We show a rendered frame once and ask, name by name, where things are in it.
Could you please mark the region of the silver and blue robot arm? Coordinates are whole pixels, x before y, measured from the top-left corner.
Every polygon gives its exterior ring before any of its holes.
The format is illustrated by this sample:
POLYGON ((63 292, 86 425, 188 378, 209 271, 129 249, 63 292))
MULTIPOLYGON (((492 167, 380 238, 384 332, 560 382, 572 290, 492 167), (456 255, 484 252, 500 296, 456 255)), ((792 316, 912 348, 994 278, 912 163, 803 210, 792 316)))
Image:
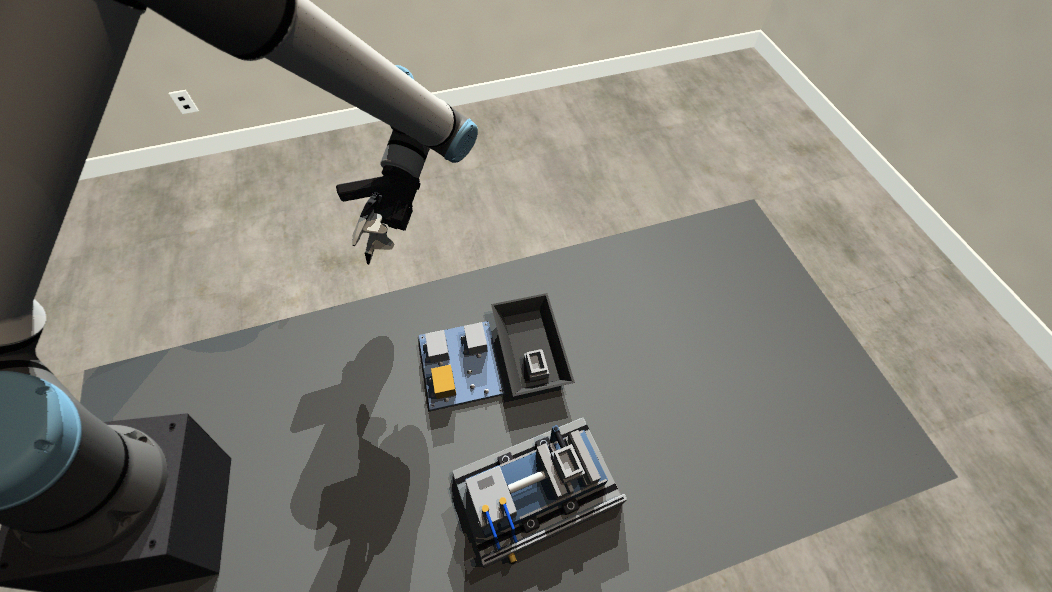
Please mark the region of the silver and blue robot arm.
POLYGON ((94 416, 36 355, 46 314, 34 298, 147 7, 390 125, 382 168, 419 178, 430 149, 457 163, 478 135, 309 0, 0 0, 0 524, 55 558, 129 537, 167 482, 153 438, 94 416))

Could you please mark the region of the yellow brass block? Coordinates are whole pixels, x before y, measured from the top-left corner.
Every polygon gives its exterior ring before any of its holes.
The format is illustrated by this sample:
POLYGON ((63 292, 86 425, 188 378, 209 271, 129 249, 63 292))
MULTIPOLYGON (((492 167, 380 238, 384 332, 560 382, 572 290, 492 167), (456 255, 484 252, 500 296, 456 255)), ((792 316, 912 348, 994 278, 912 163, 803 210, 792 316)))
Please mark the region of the yellow brass block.
POLYGON ((434 384, 436 399, 445 399, 454 396, 456 384, 451 365, 432 368, 431 372, 434 384))

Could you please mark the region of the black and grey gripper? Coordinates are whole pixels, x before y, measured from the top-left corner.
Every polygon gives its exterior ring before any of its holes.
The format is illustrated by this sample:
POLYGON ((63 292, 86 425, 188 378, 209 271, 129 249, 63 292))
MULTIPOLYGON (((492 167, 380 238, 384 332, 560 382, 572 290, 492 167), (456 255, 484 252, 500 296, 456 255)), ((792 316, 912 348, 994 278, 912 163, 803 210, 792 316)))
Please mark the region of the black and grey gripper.
POLYGON ((375 190, 365 204, 352 234, 355 246, 362 233, 369 233, 365 251, 368 265, 375 249, 391 250, 394 247, 394 242, 387 236, 388 229, 385 224, 406 231, 413 212, 414 193, 421 185, 419 178, 396 166, 385 165, 382 175, 389 176, 390 187, 375 190))

